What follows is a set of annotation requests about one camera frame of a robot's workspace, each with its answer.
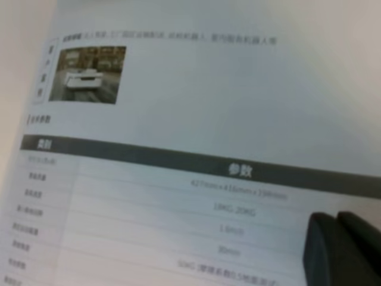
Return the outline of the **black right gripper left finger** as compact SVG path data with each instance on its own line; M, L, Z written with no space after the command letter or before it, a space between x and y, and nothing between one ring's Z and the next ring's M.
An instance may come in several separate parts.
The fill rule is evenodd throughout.
M368 264L349 234L325 213L310 216L303 254L307 285L367 285Z

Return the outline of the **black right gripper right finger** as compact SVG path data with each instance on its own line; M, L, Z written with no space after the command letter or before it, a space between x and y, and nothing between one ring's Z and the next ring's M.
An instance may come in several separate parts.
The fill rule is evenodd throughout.
M380 230L352 212L339 212L338 222L345 228L377 276L380 285Z

